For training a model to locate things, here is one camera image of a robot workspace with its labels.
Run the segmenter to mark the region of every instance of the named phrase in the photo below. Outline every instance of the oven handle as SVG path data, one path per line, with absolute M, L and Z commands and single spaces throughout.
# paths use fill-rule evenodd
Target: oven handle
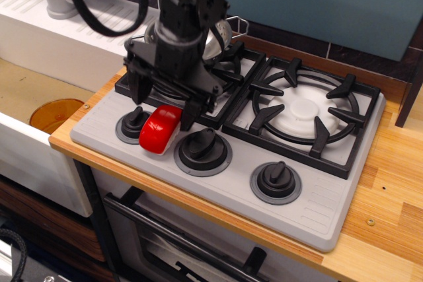
M 266 257 L 266 252 L 263 249 L 254 248 L 245 265 L 239 267 L 237 264 L 231 263 L 228 259 L 224 260 L 221 255 L 213 250 L 198 244 L 182 233 L 150 217 L 146 212 L 137 208 L 136 205 L 134 206 L 135 201 L 142 193 L 142 190 L 135 187 L 131 187 L 122 199 L 118 199 L 111 193 L 108 193 L 104 197 L 104 204 L 235 279 L 241 279 L 240 281 L 245 282 L 267 282 L 256 276 Z

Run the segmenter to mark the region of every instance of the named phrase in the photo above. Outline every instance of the sink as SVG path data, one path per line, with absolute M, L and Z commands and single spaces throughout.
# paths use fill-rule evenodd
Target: sink
M 88 0 L 116 30 L 132 23 L 137 5 Z M 88 217 L 93 211 L 72 159 L 52 149 L 48 135 L 28 125 L 31 113 L 60 98 L 86 101 L 122 68 L 124 42 L 93 32 L 80 16 L 54 20 L 46 0 L 0 0 L 0 174 Z M 143 34 L 158 16 L 149 10 Z
M 137 4 L 125 0 L 87 0 L 105 25 L 120 30 L 137 14 Z M 77 15 L 55 20 L 47 14 L 46 0 L 0 0 L 0 58 L 32 71 L 97 91 L 120 68 L 126 55 L 124 41 L 131 35 L 107 38 L 92 31 Z M 149 9 L 145 23 L 134 32 L 143 34 L 157 17 Z

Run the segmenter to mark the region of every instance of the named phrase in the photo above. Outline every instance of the wooden cabinet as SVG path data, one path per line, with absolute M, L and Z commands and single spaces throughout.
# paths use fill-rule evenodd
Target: wooden cabinet
M 98 281 L 114 281 L 89 219 L 0 176 L 0 214 L 23 237 Z

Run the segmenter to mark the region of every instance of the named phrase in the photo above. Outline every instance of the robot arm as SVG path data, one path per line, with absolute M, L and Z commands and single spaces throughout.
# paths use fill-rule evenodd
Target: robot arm
M 135 30 L 144 20 L 147 0 L 140 0 L 139 15 L 130 30 L 118 34 L 93 22 L 93 16 L 82 0 L 73 0 L 81 16 L 95 31 L 119 36 Z M 223 40 L 215 24 L 226 17 L 226 0 L 161 0 L 160 17 L 155 22 L 155 43 L 125 43 L 131 97 L 142 103 L 153 88 L 161 85 L 185 99 L 181 130 L 189 130 L 201 114 L 212 111 L 222 93 L 219 82 L 206 69 L 202 59 L 209 30 L 212 30 L 223 51 Z

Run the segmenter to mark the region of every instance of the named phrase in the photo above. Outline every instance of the burner grate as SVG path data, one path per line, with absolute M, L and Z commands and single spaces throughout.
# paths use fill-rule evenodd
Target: burner grate
M 243 60 L 252 61 L 252 66 L 245 72 L 245 76 L 241 75 Z M 219 129 L 231 111 L 232 105 L 236 102 L 238 94 L 247 89 L 249 83 L 265 64 L 265 61 L 266 55 L 264 53 L 246 49 L 243 42 L 238 41 L 231 45 L 219 63 L 207 67 L 214 76 L 223 82 L 223 95 L 225 95 L 226 99 L 224 105 L 219 109 L 218 113 L 202 114 L 196 122 L 207 127 Z M 124 75 L 116 82 L 115 91 L 127 97 L 131 96 L 127 75 Z M 144 103 L 154 107 L 164 104 L 183 107 L 184 99 L 165 87 L 154 87 L 153 92 Z
M 234 105 L 233 111 L 223 124 L 222 132 L 347 179 L 380 90 L 357 82 L 353 75 L 342 78 L 301 64 L 300 59 L 286 61 L 271 57 L 258 73 L 257 79 L 251 81 L 248 89 L 244 91 L 238 103 Z M 271 69 L 277 69 L 278 72 L 269 75 Z M 318 116 L 314 118 L 314 138 L 290 135 L 274 127 L 271 120 L 285 111 L 286 107 L 283 104 L 278 104 L 261 108 L 260 99 L 264 96 L 283 96 L 284 90 L 274 85 L 276 81 L 281 79 L 284 79 L 294 89 L 301 85 L 323 87 L 327 90 L 327 99 L 343 98 L 347 100 L 349 110 L 328 108 L 330 114 L 344 123 L 342 128 L 330 135 L 327 127 Z M 362 109 L 361 114 L 356 99 L 358 94 L 364 95 L 370 100 L 367 109 Z M 238 118 L 245 107 L 252 107 L 255 118 L 248 124 L 239 125 Z M 337 142 L 349 135 L 353 135 L 355 139 L 345 164 L 322 157 L 323 151 L 329 144 L 336 145 Z

